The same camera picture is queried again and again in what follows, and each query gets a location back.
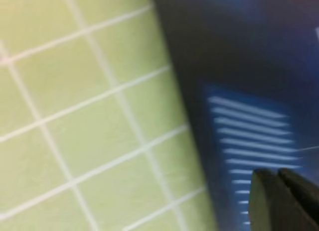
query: grid line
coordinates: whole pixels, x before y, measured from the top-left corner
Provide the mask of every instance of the grid line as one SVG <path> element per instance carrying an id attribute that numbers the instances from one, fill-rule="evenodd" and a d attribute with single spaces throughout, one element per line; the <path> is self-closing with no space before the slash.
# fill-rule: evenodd
<path id="1" fill-rule="evenodd" d="M 75 105 L 73 105 L 71 107 L 68 107 L 68 108 L 66 108 L 64 110 L 61 110 L 61 111 L 59 111 L 59 112 L 57 112 L 57 113 L 55 113 L 53 115 L 50 115 L 50 116 L 45 117 L 45 118 L 42 118 L 41 120 L 38 120 L 38 121 L 36 121 L 36 122 L 34 122 L 32 124 L 29 124 L 27 126 L 19 128 L 17 130 L 9 132 L 9 133 L 7 133 L 7 134 L 5 134 L 3 136 L 0 136 L 0 143 L 5 142 L 5 141 L 7 141 L 9 139 L 12 139 L 12 138 L 14 138 L 16 136 L 19 136 L 21 134 L 24 134 L 24 133 L 26 133 L 26 132 L 34 129 L 34 128 L 39 127 L 42 124 L 48 123 L 50 121 L 56 120 L 56 119 L 58 119 L 60 117 L 68 115 L 70 113 L 73 113 L 73 112 L 75 112 L 75 111 L 77 111 L 79 109 L 82 109 L 82 108 L 84 108 L 86 106 L 89 106 L 89 105 L 91 105 L 91 104 L 93 104 L 95 102 L 98 102 L 98 101 L 102 100 L 102 99 L 106 99 L 109 96 L 114 95 L 115 93 L 117 93 L 119 91 L 126 90 L 128 88 L 136 86 L 139 83 L 142 83 L 142 82 L 145 82 L 145 81 L 147 81 L 149 79 L 152 79 L 153 77 L 156 77 L 156 76 L 158 76 L 158 75 L 160 75 L 160 74 L 162 74 L 164 72 L 168 72 L 169 69 L 170 69 L 170 66 L 167 65 L 167 66 L 162 67 L 162 68 L 160 68 L 160 69 L 158 69 L 156 71 L 150 72 L 150 73 L 148 73 L 148 74 L 146 74 L 144 76 L 141 76 L 141 77 L 139 77 L 137 79 L 134 79 L 134 80 L 132 80 L 130 82 L 124 83 L 122 85 L 118 85 L 117 87 L 115 87 L 113 89 L 110 89 L 110 90 L 108 90 L 108 91 L 106 91 L 106 92 L 104 92 L 102 94 L 99 94 L 99 95 L 94 96 L 92 98 L 89 98 L 89 99 L 87 99 L 87 100 L 85 100 L 83 102 L 75 104 Z"/>
<path id="2" fill-rule="evenodd" d="M 47 49 L 51 49 L 51 48 L 54 48 L 60 44 L 63 44 L 63 43 L 66 43 L 68 41 L 71 41 L 71 40 L 74 40 L 74 39 L 77 39 L 79 37 L 82 37 L 88 33 L 92 33 L 92 32 L 95 32 L 95 31 L 98 31 L 98 30 L 101 30 L 101 29 L 104 29 L 106 27 L 109 27 L 109 26 L 112 26 L 114 24 L 117 24 L 117 23 L 120 23 L 120 22 L 123 22 L 127 19 L 131 19 L 131 18 L 134 18 L 136 16 L 139 16 L 149 10 L 151 10 L 153 8 L 153 5 L 148 5 L 148 6 L 145 6 L 145 7 L 142 7 L 140 9 L 137 9 L 137 10 L 134 10 L 130 13 L 127 13 L 127 14 L 124 14 L 124 15 L 121 15 L 121 16 L 118 16 L 118 17 L 115 17 L 115 18 L 111 18 L 111 19 L 107 19 L 101 23 L 97 23 L 95 25 L 92 25 L 92 26 L 89 26 L 89 27 L 86 27 L 84 29 L 80 29 L 74 33 L 71 33 L 69 35 L 66 35 L 64 37 L 61 37 L 61 38 L 57 38 L 57 39 L 54 39 L 52 41 L 49 41 L 47 43 L 44 43 L 40 46 L 37 46 L 37 47 L 34 47 L 34 48 L 30 48 L 30 49 L 27 49 L 23 52 L 20 52 L 16 55 L 12 55 L 10 57 L 6 57 L 6 58 L 1 58 L 0 59 L 0 66 L 6 66 L 8 63 L 10 62 L 15 62 L 15 61 L 18 61 L 20 59 L 24 59 L 24 58 L 27 58 L 27 57 L 30 57 L 32 55 L 35 55 L 37 53 L 40 53 L 42 51 L 45 51 Z"/>
<path id="3" fill-rule="evenodd" d="M 87 173 L 77 177 L 77 178 L 74 178 L 72 179 L 71 181 L 68 181 L 67 183 L 63 184 L 63 185 L 60 185 L 38 197 L 35 197 L 29 201 L 26 201 L 24 202 L 23 204 L 20 204 L 10 210 L 8 210 L 7 212 L 3 213 L 3 214 L 0 214 L 0 220 L 6 220 L 6 219 L 10 219 L 12 217 L 14 217 L 15 215 L 21 213 L 21 212 L 24 212 L 68 189 L 71 189 L 72 187 L 80 184 L 80 183 L 83 183 L 84 181 L 86 180 L 89 180 L 91 179 L 92 177 L 96 176 L 96 175 L 99 175 L 107 170 L 110 170 L 126 161 L 129 161 L 131 159 L 134 159 L 136 158 L 137 156 L 139 155 L 142 155 L 144 154 L 144 151 L 145 150 L 148 150 L 154 146 L 157 146 L 163 142 L 165 142 L 166 140 L 168 139 L 171 139 L 185 131 L 188 130 L 188 126 L 187 125 L 183 125 L 183 126 L 180 126 L 179 128 L 177 129 L 174 129 L 154 140 L 152 140 L 151 142 L 147 143 L 145 146 L 143 147 L 140 147 L 136 150 L 133 150 L 125 155 L 122 155 L 116 159 L 114 159 L 113 161 L 110 161 L 102 166 L 99 166 L 95 169 L 92 169 L 91 171 L 88 171 Z"/>
<path id="4" fill-rule="evenodd" d="M 197 190 L 175 200 L 173 203 L 159 209 L 159 210 L 156 210 L 155 212 L 151 213 L 150 215 L 134 222 L 133 224 L 129 225 L 129 226 L 126 226 L 125 228 L 123 228 L 123 231 L 131 231 L 131 230 L 134 230 L 136 228 L 138 228 L 139 226 L 155 219 L 156 217 L 164 214 L 165 212 L 171 210 L 172 208 L 176 207 L 176 206 L 179 206 L 180 204 L 196 197 L 197 195 L 203 193 L 204 191 L 206 190 L 206 187 L 201 187 L 201 188 L 198 188 Z"/>
<path id="5" fill-rule="evenodd" d="M 8 52 L 7 52 L 5 46 L 2 42 L 0 44 L 0 54 L 5 59 L 8 57 Z M 13 62 L 9 62 L 7 65 L 8 65 L 9 72 L 10 72 L 18 90 L 20 91 L 24 101 L 26 102 L 28 108 L 30 109 L 30 111 L 32 113 L 33 118 L 36 121 L 41 120 L 41 115 L 40 115 L 38 109 L 36 108 L 36 105 L 34 104 L 32 97 L 30 96 L 26 86 L 24 85 L 24 83 L 21 79 L 19 72 L 18 72 L 18 69 L 15 67 Z M 45 124 L 41 124 L 39 126 L 39 128 L 44 136 L 45 141 L 47 142 L 48 146 L 50 147 L 50 150 L 51 150 L 53 156 L 55 157 L 58 165 L 60 166 L 65 178 L 68 181 L 72 180 L 73 176 L 72 176 L 69 168 L 67 167 L 65 161 L 63 160 L 63 157 L 61 156 L 60 151 L 59 151 L 53 137 L 51 136 L 48 128 L 46 127 Z M 72 191 L 73 191 L 75 198 L 76 198 L 77 202 L 79 203 L 79 206 L 80 206 L 81 210 L 83 211 L 88 223 L 90 224 L 92 230 L 98 231 L 99 229 L 97 227 L 96 221 L 94 220 L 94 217 L 91 214 L 89 207 L 87 206 L 80 190 L 78 189 L 77 186 L 73 186 Z"/>
<path id="6" fill-rule="evenodd" d="M 80 29 L 86 29 L 87 28 L 86 21 L 85 21 L 83 15 L 81 14 L 81 11 L 79 10 L 75 1 L 74 0 L 64 0 L 64 1 L 66 2 L 67 6 L 69 7 L 70 11 L 72 12 Z M 95 39 L 91 35 L 91 33 L 85 34 L 85 38 L 86 38 L 93 54 L 95 55 L 102 71 L 104 72 L 106 78 L 109 80 L 111 87 L 117 86 L 118 81 L 117 81 L 115 75 L 113 74 L 113 70 L 111 69 L 111 66 L 110 66 L 107 58 L 103 54 L 103 51 L 100 48 L 99 44 L 95 41 Z M 121 109 L 124 112 L 124 115 L 126 116 L 128 122 L 129 122 L 133 132 L 135 133 L 140 145 L 141 146 L 145 145 L 147 142 L 146 138 L 143 135 L 142 129 L 138 125 L 138 122 L 135 118 L 135 115 L 134 115 L 128 101 L 126 100 L 126 97 L 124 96 L 124 94 L 121 91 L 116 93 L 115 96 L 116 96 L 116 99 L 117 99 Z M 146 155 L 146 157 L 151 165 L 151 169 L 153 170 L 153 173 L 154 173 L 154 175 L 159 183 L 159 186 L 161 187 L 167 201 L 169 203 L 173 203 L 174 202 L 173 194 L 172 194 L 171 190 L 169 189 L 168 184 L 166 183 L 166 180 L 163 177 L 163 174 L 160 170 L 160 167 L 159 167 L 156 159 L 154 158 L 154 156 L 152 154 L 152 150 L 149 149 L 149 150 L 145 151 L 145 155 Z M 179 207 L 173 207 L 172 210 L 177 218 L 180 229 L 182 231 L 186 231 L 187 227 L 186 227 L 181 210 L 179 209 Z"/>

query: white stripe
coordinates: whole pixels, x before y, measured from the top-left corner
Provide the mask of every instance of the white stripe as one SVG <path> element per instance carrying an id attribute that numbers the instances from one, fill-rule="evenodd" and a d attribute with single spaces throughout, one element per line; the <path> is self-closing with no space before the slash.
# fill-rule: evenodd
<path id="1" fill-rule="evenodd" d="M 6 51 L 3 44 L 0 44 L 0 49 L 1 49 L 2 57 L 7 57 L 7 51 Z M 24 101 L 26 102 L 28 108 L 30 109 L 33 118 L 36 121 L 41 120 L 41 115 L 40 115 L 39 111 L 37 110 L 26 86 L 24 85 L 17 68 L 15 67 L 15 65 L 12 62 L 8 63 L 8 68 L 9 68 L 9 71 L 12 75 L 12 78 L 13 78 L 14 82 L 16 83 Z M 53 140 L 48 128 L 44 124 L 42 124 L 39 128 L 40 128 L 40 130 L 43 134 L 43 137 L 46 140 L 48 146 L 50 147 L 51 152 L 57 161 L 57 164 L 60 166 L 64 176 L 66 177 L 66 179 L 68 181 L 71 181 L 73 179 L 73 176 L 72 176 L 69 168 L 67 167 L 62 155 L 60 154 L 60 151 L 59 151 L 55 141 Z M 76 198 L 77 202 L 79 203 L 79 206 L 82 209 L 88 223 L 90 224 L 91 229 L 94 231 L 98 231 L 99 228 L 97 226 L 97 222 L 95 221 L 90 209 L 88 208 L 80 190 L 78 189 L 77 186 L 73 186 L 72 191 L 73 191 L 75 198 Z"/>
<path id="2" fill-rule="evenodd" d="M 260 124 L 268 125 L 268 126 L 280 127 L 280 126 L 287 126 L 288 125 L 287 123 L 284 123 L 284 122 L 275 121 L 275 120 L 271 120 L 271 119 L 267 119 L 267 118 L 262 118 L 259 116 L 250 115 L 250 114 L 246 114 L 246 113 L 242 113 L 242 112 L 236 112 L 236 111 L 226 109 L 226 108 L 213 108 L 212 112 L 226 115 L 226 116 L 232 116 L 235 118 L 248 120 L 248 121 L 252 121 L 252 122 L 256 122 L 256 123 L 260 123 Z"/>
<path id="3" fill-rule="evenodd" d="M 269 150 L 269 151 L 278 151 L 278 152 L 296 152 L 297 151 L 296 149 L 292 149 L 292 148 L 275 146 L 275 145 L 260 144 L 260 143 L 256 143 L 256 142 L 237 140 L 237 139 L 232 139 L 232 138 L 223 138 L 220 141 L 222 143 L 226 143 L 226 144 L 240 145 L 240 146 L 246 146 L 246 147 L 250 147 L 250 148 Z"/>
<path id="4" fill-rule="evenodd" d="M 235 191 L 235 193 L 239 194 L 239 195 L 249 195 L 250 191 L 249 190 L 237 190 L 237 191 Z"/>
<path id="5" fill-rule="evenodd" d="M 217 130 L 218 133 L 226 134 L 226 135 L 233 135 L 239 136 L 247 139 L 254 139 L 254 140 L 261 140 L 265 142 L 271 142 L 276 144 L 287 144 L 292 143 L 291 140 L 282 139 L 282 138 L 275 138 L 266 135 L 255 134 L 247 131 L 235 130 L 231 128 L 221 128 Z"/>
<path id="6" fill-rule="evenodd" d="M 109 162 L 109 163 L 106 163 L 98 168 L 95 168 L 95 169 L 67 182 L 66 184 L 63 184 L 63 185 L 61 185 L 61 186 L 43 194 L 43 195 L 40 195 L 32 200 L 29 200 L 29 201 L 27 201 L 27 202 L 25 202 L 17 207 L 5 212 L 3 214 L 3 219 L 9 219 L 9 218 L 25 211 L 25 210 L 28 210 L 28 209 L 30 209 L 30 208 L 32 208 L 32 207 L 34 207 L 42 202 L 54 197 L 54 196 L 62 193 L 65 190 L 68 190 L 68 189 L 98 175 L 98 174 L 101 174 L 101 173 L 103 173 L 109 169 L 112 169 L 112 168 L 114 168 L 114 167 L 116 167 L 116 166 L 118 166 L 126 161 L 129 161 L 129 160 L 143 154 L 148 149 L 150 149 L 154 146 L 157 146 L 157 145 L 165 142 L 166 140 L 168 140 L 168 139 L 170 139 L 178 134 L 185 132 L 186 130 L 188 130 L 187 125 L 183 125 L 175 130 L 172 130 L 171 132 L 169 132 L 161 137 L 158 137 L 157 139 L 149 142 L 148 144 L 146 144 L 145 146 L 143 146 L 141 148 L 138 148 L 138 149 L 136 149 L 128 154 L 125 154 L 125 155 Z"/>
<path id="7" fill-rule="evenodd" d="M 239 175 L 251 175 L 253 173 L 252 170 L 230 170 L 229 171 L 230 174 L 239 174 Z"/>
<path id="8" fill-rule="evenodd" d="M 65 109 L 65 110 L 57 112 L 56 114 L 53 114 L 53 115 L 48 116 L 46 118 L 43 118 L 43 119 L 41 119 L 39 121 L 36 121 L 35 123 L 32 123 L 30 125 L 27 125 L 25 127 L 20 128 L 18 130 L 15 130 L 13 132 L 5 134 L 5 135 L 0 137 L 0 142 L 7 141 L 7 140 L 9 140 L 11 138 L 14 138 L 14 137 L 16 137 L 18 135 L 21 135 L 21 134 L 25 133 L 25 132 L 28 132 L 28 131 L 36 128 L 36 127 L 39 127 L 42 124 L 45 124 L 47 122 L 50 122 L 50 121 L 53 121 L 53 120 L 58 119 L 60 117 L 63 117 L 65 115 L 68 115 L 68 114 L 70 114 L 72 112 L 75 112 L 75 111 L 77 111 L 77 110 L 79 110 L 81 108 L 84 108 L 84 107 L 86 107 L 86 106 L 88 106 L 90 104 L 93 104 L 93 103 L 98 102 L 98 101 L 100 101 L 102 99 L 105 99 L 105 98 L 107 98 L 107 97 L 109 97 L 111 95 L 114 95 L 115 93 L 118 93 L 118 92 L 123 91 L 123 90 L 128 89 L 128 88 L 131 88 L 131 87 L 133 87 L 133 86 L 135 86 L 135 85 L 137 85 L 139 83 L 145 82 L 145 81 L 147 81 L 147 80 L 149 80 L 149 79 L 151 79 L 151 78 L 153 78 L 155 76 L 158 76 L 158 75 L 160 75 L 160 74 L 162 74 L 164 72 L 167 72 L 169 69 L 170 69 L 170 66 L 162 67 L 162 68 L 160 68 L 160 69 L 158 69 L 158 70 L 156 70 L 154 72 L 151 72 L 151 73 L 149 73 L 147 75 L 139 77 L 139 78 L 137 78 L 137 79 L 135 79 L 135 80 L 133 80 L 131 82 L 119 85 L 116 88 L 113 88 L 113 89 L 111 89 L 111 90 L 109 90 L 109 91 L 107 91 L 105 93 L 97 95 L 97 96 L 95 96 L 93 98 L 90 98 L 90 99 L 84 101 L 84 102 L 78 103 L 78 104 L 76 104 L 74 106 L 71 106 L 71 107 Z"/>
<path id="9" fill-rule="evenodd" d="M 214 121 L 216 123 L 220 123 L 220 124 L 224 124 L 224 125 L 235 126 L 235 127 L 239 127 L 239 128 L 243 128 L 243 129 L 253 130 L 253 131 L 259 131 L 259 132 L 268 133 L 271 135 L 287 135 L 287 134 L 291 133 L 291 132 L 285 131 L 285 130 L 265 127 L 265 126 L 261 126 L 261 125 L 254 125 L 251 123 L 233 120 L 233 119 L 229 119 L 229 118 L 225 118 L 225 117 L 215 118 Z"/>
<path id="10" fill-rule="evenodd" d="M 196 191 L 194 191 L 194 192 L 192 192 L 192 193 L 190 193 L 190 194 L 188 194 L 188 195 L 186 195 L 186 196 L 174 201 L 173 203 L 169 204 L 168 206 L 165 206 L 164 208 L 159 209 L 159 210 L 151 213 L 150 215 L 148 215 L 148 216 L 146 216 L 146 217 L 134 222 L 133 224 L 131 224 L 129 226 L 126 226 L 122 230 L 123 231 L 134 230 L 134 229 L 138 228 L 139 226 L 141 226 L 141 225 L 153 220 L 154 218 L 164 214 L 165 212 L 169 211 L 170 209 L 172 209 L 172 208 L 174 208 L 174 207 L 186 202 L 187 200 L 190 200 L 190 199 L 196 197 L 198 194 L 200 194 L 200 193 L 202 193 L 204 191 L 205 191 L 205 188 L 197 189 Z"/>
<path id="11" fill-rule="evenodd" d="M 233 154 L 233 155 L 250 156 L 250 157 L 268 158 L 268 159 L 274 159 L 274 160 L 298 160 L 299 159 L 297 157 L 292 157 L 292 156 L 273 155 L 273 154 L 255 152 L 250 150 L 241 150 L 241 149 L 225 149 L 224 153 Z"/>
<path id="12" fill-rule="evenodd" d="M 233 180 L 232 183 L 236 185 L 244 185 L 244 184 L 251 184 L 251 181 L 250 180 Z"/>
<path id="13" fill-rule="evenodd" d="M 79 27 L 81 29 L 85 29 L 87 27 L 86 21 L 84 20 L 84 17 L 82 16 L 79 7 L 76 5 L 74 0 L 65 0 L 66 4 L 70 8 L 71 12 L 73 13 L 73 16 L 75 20 L 77 21 Z M 118 81 L 116 77 L 113 74 L 112 68 L 107 60 L 107 58 L 104 55 L 103 50 L 101 49 L 100 45 L 96 42 L 95 38 L 89 33 L 85 35 L 85 39 L 87 40 L 92 52 L 94 53 L 102 71 L 104 72 L 105 77 L 110 81 L 110 84 L 112 87 L 116 87 L 118 85 Z M 145 136 L 142 133 L 142 129 L 140 128 L 137 119 L 135 118 L 135 114 L 133 113 L 128 101 L 126 100 L 124 94 L 122 92 L 116 93 L 116 99 L 121 107 L 121 109 L 124 112 L 124 115 L 129 122 L 134 134 L 136 135 L 140 145 L 145 145 L 147 143 L 147 140 Z M 162 174 L 160 170 L 160 166 L 158 165 L 154 155 L 152 154 L 152 151 L 149 150 L 146 152 L 146 157 L 151 164 L 152 171 L 159 183 L 159 186 L 161 187 L 163 193 L 165 194 L 166 199 L 169 202 L 174 201 L 174 196 L 164 178 L 164 175 Z M 174 207 L 173 212 L 177 218 L 178 224 L 182 231 L 187 230 L 186 223 L 183 219 L 183 214 L 179 207 Z"/>
<path id="14" fill-rule="evenodd" d="M 139 15 L 149 11 L 150 9 L 152 9 L 152 7 L 153 7 L 152 5 L 145 6 L 143 8 L 137 9 L 137 10 L 135 10 L 133 12 L 121 15 L 121 16 L 116 17 L 116 18 L 108 19 L 108 20 L 103 21 L 101 23 L 98 23 L 96 25 L 81 29 L 80 31 L 77 31 L 75 33 L 72 33 L 72 34 L 67 35 L 65 37 L 62 37 L 62 38 L 55 39 L 55 40 L 50 41 L 48 43 L 42 44 L 42 45 L 40 45 L 38 47 L 25 50 L 22 53 L 14 55 L 14 56 L 12 56 L 10 58 L 7 58 L 5 60 L 1 60 L 0 61 L 0 66 L 4 66 L 4 65 L 6 65 L 9 62 L 15 62 L 17 60 L 30 57 L 30 56 L 32 56 L 34 54 L 40 53 L 40 52 L 42 52 L 44 50 L 47 50 L 47 49 L 54 48 L 54 47 L 56 47 L 56 46 L 58 46 L 60 44 L 63 44 L 63 43 L 66 43 L 68 41 L 77 39 L 77 38 L 79 38 L 81 36 L 84 36 L 86 34 L 98 31 L 98 30 L 106 28 L 108 26 L 112 26 L 114 24 L 120 23 L 120 22 L 125 21 L 127 19 L 134 18 L 136 16 L 139 16 Z"/>
<path id="15" fill-rule="evenodd" d="M 269 168 L 290 168 L 290 169 L 300 168 L 300 166 L 297 166 L 297 165 L 276 164 L 276 163 L 269 163 L 269 162 L 239 160 L 239 159 L 228 159 L 226 160 L 226 163 L 237 164 L 237 165 L 248 165 L 248 166 L 262 166 L 262 167 L 269 167 Z"/>
<path id="16" fill-rule="evenodd" d="M 258 108 L 255 106 L 247 105 L 245 103 L 237 102 L 234 100 L 226 99 L 226 98 L 221 98 L 221 97 L 212 97 L 209 99 L 210 102 L 222 105 L 222 106 L 227 106 L 230 108 L 235 108 L 238 110 L 242 110 L 245 112 L 250 112 L 250 113 L 255 113 L 257 115 L 262 115 L 262 116 L 267 116 L 270 118 L 283 118 L 286 117 L 286 115 L 276 113 L 270 110 Z"/>

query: pliers jaw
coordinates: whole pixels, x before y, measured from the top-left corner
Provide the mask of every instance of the pliers jaw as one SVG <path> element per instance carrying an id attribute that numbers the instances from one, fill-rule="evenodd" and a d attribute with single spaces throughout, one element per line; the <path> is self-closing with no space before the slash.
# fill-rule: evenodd
<path id="1" fill-rule="evenodd" d="M 249 217 L 252 231 L 319 231 L 319 188 L 289 169 L 255 170 Z"/>

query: green cutting mat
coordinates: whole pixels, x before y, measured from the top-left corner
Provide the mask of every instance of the green cutting mat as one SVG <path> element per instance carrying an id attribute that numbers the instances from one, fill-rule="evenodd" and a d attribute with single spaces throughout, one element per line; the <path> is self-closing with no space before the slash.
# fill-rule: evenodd
<path id="1" fill-rule="evenodd" d="M 0 231 L 215 229 L 151 0 L 0 0 Z"/>

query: cutting mat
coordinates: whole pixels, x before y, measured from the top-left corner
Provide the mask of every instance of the cutting mat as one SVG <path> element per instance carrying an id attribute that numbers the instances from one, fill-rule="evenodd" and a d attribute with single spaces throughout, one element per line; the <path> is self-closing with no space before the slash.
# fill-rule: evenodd
<path id="1" fill-rule="evenodd" d="M 214 230 L 152 1 L 0 1 L 0 230 Z"/>

